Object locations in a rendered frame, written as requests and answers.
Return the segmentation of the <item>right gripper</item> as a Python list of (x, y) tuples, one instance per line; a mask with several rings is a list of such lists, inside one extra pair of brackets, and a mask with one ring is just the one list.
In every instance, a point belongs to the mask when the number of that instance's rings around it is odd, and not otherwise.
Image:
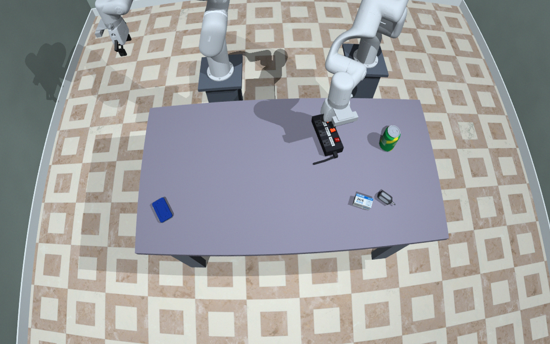
[[(125, 45), (126, 41), (131, 41), (131, 37), (125, 20), (122, 19), (121, 23), (115, 28), (108, 30), (108, 33), (114, 44), (114, 50), (118, 52), (120, 56), (127, 56), (125, 49), (123, 49), (123, 45)], [(121, 46), (121, 48), (119, 48), (119, 46)]]

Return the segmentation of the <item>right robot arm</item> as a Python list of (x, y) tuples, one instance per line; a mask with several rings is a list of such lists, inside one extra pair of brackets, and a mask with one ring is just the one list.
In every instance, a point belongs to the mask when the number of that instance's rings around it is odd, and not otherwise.
[[(200, 34), (199, 50), (207, 57), (207, 75), (212, 80), (226, 80), (234, 72), (229, 62), (226, 32), (228, 29), (228, 8), (230, 0), (207, 1)], [(131, 8), (133, 0), (96, 0), (95, 7), (100, 19), (96, 27), (96, 38), (102, 37), (104, 30), (118, 26), (122, 17)]]

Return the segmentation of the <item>green and yellow drink can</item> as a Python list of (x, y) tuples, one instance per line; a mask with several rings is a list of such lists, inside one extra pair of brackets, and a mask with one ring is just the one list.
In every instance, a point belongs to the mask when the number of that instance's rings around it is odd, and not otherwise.
[(387, 127), (383, 133), (382, 139), (380, 140), (380, 147), (384, 151), (392, 151), (394, 146), (396, 145), (397, 141), (400, 137), (400, 131), (399, 128), (395, 125)]

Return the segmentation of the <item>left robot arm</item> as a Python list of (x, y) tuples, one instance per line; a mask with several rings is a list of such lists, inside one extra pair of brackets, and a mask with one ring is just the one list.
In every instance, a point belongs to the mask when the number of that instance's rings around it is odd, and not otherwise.
[[(336, 114), (332, 117), (333, 126), (358, 119), (357, 113), (352, 112), (348, 105), (353, 97), (352, 90), (365, 78), (367, 68), (378, 63), (376, 55), (382, 34), (391, 38), (400, 35), (407, 16), (408, 1), (362, 0), (353, 26), (334, 40), (325, 61), (326, 70), (334, 74), (328, 94), (328, 103)], [(340, 46), (352, 38), (361, 38), (353, 54), (354, 60), (338, 54)]]

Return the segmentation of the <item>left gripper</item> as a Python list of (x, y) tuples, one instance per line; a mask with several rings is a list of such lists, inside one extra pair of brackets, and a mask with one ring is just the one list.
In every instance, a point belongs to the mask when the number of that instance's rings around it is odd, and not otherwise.
[(329, 105), (327, 98), (322, 104), (320, 114), (322, 114), (322, 117), (321, 117), (322, 122), (329, 122), (328, 124), (331, 127), (331, 129), (336, 128), (336, 126), (333, 126), (333, 122), (332, 122), (332, 117), (336, 116), (336, 114), (334, 113), (333, 107)]

